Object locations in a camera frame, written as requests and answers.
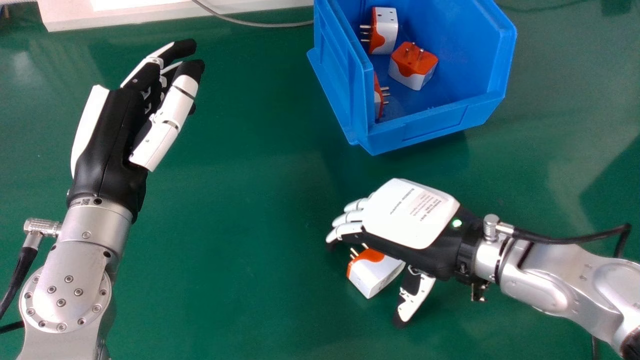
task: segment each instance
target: green table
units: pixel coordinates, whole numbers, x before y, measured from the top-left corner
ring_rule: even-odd
[[[0,19],[0,283],[23,221],[65,214],[70,147],[91,86],[114,88],[142,56],[193,37],[207,64],[198,110],[149,177],[115,285],[114,359],[589,359],[577,325],[498,288],[471,303],[454,281],[436,284],[397,330],[398,282],[365,300],[345,278],[347,247],[324,249],[345,203],[403,177],[553,236],[629,221],[625,255],[639,260],[638,2],[509,3],[518,42],[491,119],[377,157],[346,143],[305,56],[312,28],[199,18],[47,33],[33,5],[13,6]],[[609,255],[614,243],[586,247]],[[2,322],[18,319],[16,305]],[[14,358],[22,337],[0,336],[0,359]]]

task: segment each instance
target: blue storage box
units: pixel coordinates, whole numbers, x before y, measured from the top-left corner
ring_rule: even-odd
[[[416,42],[439,63],[416,92],[391,79],[389,55],[367,55],[356,34],[373,6],[397,9],[396,47]],[[492,0],[315,0],[307,56],[351,145],[377,155],[484,124],[504,98],[516,29]],[[374,119],[373,72],[389,86]]]

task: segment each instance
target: robotic arm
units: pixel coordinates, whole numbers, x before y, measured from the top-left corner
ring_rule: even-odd
[[[593,255],[579,242],[621,234],[552,239],[462,208],[449,194],[392,179],[370,197],[348,204],[326,242],[365,243],[410,264],[394,323],[405,326],[435,281],[471,285],[472,300],[495,283],[506,295],[570,319],[625,359],[640,359],[640,265]]]
[[[172,42],[147,56],[119,89],[93,87],[72,148],[67,215],[62,224],[29,219],[24,226],[27,240],[13,289],[24,280],[42,237],[56,243],[19,295],[25,326],[19,359],[109,359],[112,286],[142,208],[147,173],[193,113],[204,71],[201,60],[170,64],[195,50],[193,40]],[[5,296],[8,303],[13,294]]]

